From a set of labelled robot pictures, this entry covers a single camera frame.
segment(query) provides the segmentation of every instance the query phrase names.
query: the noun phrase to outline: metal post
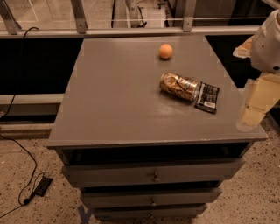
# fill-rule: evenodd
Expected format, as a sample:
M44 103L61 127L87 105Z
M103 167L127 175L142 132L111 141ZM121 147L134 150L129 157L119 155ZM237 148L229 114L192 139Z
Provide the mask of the metal post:
M0 0L0 15L5 23L7 32L10 35L18 34L18 31L21 30L21 27L12 16L9 6L5 0Z
M183 21L183 31L190 32L193 28L193 16L197 0L185 0L185 13Z
M71 0L73 14L76 20L77 32L86 33L88 24L85 17L84 8L81 0Z

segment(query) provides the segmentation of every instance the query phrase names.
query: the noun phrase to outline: brown beverage can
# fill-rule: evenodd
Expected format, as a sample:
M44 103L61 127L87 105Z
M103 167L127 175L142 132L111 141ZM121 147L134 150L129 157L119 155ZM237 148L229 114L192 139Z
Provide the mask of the brown beverage can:
M164 91L192 102L199 94L200 82L175 73L164 73L159 86Z

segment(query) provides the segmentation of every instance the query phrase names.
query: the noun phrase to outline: gray tabletop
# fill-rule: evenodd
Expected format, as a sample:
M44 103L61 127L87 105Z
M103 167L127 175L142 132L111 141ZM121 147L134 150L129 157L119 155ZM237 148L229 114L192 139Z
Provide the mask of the gray tabletop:
M169 60L158 57L163 43ZM217 114L159 88L173 72L220 88ZM261 140L235 127L242 97L204 36L85 39L48 147L205 144Z

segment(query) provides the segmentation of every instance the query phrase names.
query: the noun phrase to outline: floor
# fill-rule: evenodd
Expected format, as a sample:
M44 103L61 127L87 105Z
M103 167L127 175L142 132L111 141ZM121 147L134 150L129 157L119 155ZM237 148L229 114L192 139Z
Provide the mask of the floor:
M10 223L100 223L100 224L236 224L280 223L280 131L269 115L262 121L269 138L254 143L245 154L246 164L230 180L221 184L222 195L195 219L98 221L79 199L61 173L62 162L55 151L46 148L49 128L20 129L2 127L1 133L15 138L38 163L34 177L41 172L53 178L44 197L35 196L27 206L0 219ZM34 162L12 141L0 139L0 216L18 207L18 194L32 174ZM28 198L32 185L23 193Z

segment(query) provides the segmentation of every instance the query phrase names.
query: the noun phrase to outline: orange ball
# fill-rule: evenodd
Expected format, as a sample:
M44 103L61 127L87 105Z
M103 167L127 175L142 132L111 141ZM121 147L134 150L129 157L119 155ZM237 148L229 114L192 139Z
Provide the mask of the orange ball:
M168 60L173 54L173 49L168 44L163 44L159 48L159 56L162 59Z

